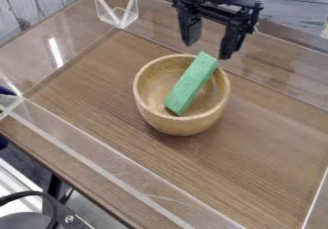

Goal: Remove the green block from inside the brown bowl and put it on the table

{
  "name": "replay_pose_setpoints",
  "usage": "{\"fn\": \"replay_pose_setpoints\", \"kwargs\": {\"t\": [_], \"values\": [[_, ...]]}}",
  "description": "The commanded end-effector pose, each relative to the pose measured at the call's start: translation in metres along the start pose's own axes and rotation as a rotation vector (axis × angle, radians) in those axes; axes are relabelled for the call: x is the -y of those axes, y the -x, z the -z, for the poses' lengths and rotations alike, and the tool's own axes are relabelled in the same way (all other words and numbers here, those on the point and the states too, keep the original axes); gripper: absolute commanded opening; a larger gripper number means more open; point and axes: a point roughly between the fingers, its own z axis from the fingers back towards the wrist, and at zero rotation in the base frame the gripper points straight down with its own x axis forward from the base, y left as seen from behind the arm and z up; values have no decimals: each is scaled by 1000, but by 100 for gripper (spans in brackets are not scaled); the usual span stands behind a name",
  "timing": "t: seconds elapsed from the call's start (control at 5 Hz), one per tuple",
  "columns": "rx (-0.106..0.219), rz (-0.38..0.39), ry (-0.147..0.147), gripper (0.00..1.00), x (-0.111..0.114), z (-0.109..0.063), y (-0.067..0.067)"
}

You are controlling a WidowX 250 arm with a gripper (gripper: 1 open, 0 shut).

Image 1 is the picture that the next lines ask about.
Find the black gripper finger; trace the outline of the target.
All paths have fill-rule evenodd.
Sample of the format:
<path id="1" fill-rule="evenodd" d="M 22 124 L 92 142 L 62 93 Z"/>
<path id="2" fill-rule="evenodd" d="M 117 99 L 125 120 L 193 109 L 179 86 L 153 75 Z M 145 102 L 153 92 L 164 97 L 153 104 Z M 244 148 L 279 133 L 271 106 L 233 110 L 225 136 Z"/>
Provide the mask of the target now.
<path id="1" fill-rule="evenodd" d="M 187 46 L 193 46 L 201 37 L 201 15 L 197 13 L 195 6 L 179 3 L 179 21 L 180 31 Z"/>
<path id="2" fill-rule="evenodd" d="M 240 21 L 231 21 L 225 26 L 225 34 L 221 42 L 220 59 L 231 59 L 242 48 L 248 33 L 248 27 Z"/>

